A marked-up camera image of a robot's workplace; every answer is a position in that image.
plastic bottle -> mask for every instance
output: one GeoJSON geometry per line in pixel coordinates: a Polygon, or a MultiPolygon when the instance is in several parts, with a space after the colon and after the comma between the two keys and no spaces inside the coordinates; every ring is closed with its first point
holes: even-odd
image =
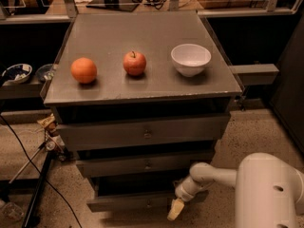
{"type": "Polygon", "coordinates": [[[0,200],[0,210],[6,218],[16,221],[22,219],[25,214],[17,204],[11,201],[4,202],[0,200]]]}

white bowl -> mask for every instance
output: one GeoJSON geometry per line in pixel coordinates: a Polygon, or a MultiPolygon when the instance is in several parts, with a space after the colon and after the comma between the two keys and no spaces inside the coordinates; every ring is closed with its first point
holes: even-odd
{"type": "Polygon", "coordinates": [[[195,44],[181,44],[171,51],[175,69],[185,77],[193,77],[204,71],[211,60],[211,53],[205,47],[195,44]]]}
{"type": "Polygon", "coordinates": [[[8,76],[7,82],[21,84],[29,79],[29,75],[31,72],[31,65],[18,64],[8,67],[2,75],[4,76],[6,74],[8,76]]]}

apple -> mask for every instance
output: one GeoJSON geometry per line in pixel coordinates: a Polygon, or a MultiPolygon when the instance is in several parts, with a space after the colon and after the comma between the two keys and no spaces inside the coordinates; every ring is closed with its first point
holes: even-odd
{"type": "Polygon", "coordinates": [[[143,74],[145,67],[145,57],[138,51],[129,51],[123,57],[123,68],[131,76],[143,74]]]}

bowl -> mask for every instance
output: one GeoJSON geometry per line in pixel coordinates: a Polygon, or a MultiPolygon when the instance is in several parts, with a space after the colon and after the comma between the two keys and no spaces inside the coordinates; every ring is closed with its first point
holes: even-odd
{"type": "Polygon", "coordinates": [[[40,82],[45,82],[46,80],[51,80],[53,78],[55,70],[54,64],[43,65],[38,68],[35,76],[40,82]]]}
{"type": "Polygon", "coordinates": [[[171,51],[175,69],[185,77],[193,77],[204,71],[211,60],[211,53],[196,44],[181,44],[171,51]]]}
{"type": "Polygon", "coordinates": [[[27,64],[18,64],[8,67],[2,74],[6,76],[7,82],[22,84],[29,79],[32,72],[32,66],[27,64]]]}

dresser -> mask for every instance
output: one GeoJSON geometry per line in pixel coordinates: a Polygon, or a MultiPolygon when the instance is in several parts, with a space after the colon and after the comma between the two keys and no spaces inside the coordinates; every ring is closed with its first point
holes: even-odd
{"type": "Polygon", "coordinates": [[[228,105],[241,94],[204,24],[194,11],[78,14],[63,47],[44,104],[95,190],[88,207],[100,212],[169,205],[175,182],[191,163],[212,160],[230,119],[228,105]],[[185,43],[212,54],[193,78],[181,76],[171,62],[172,48],[185,43]],[[124,71],[130,50],[146,57],[141,77],[124,71]],[[98,68],[90,85],[70,74],[80,57],[98,68]]]}

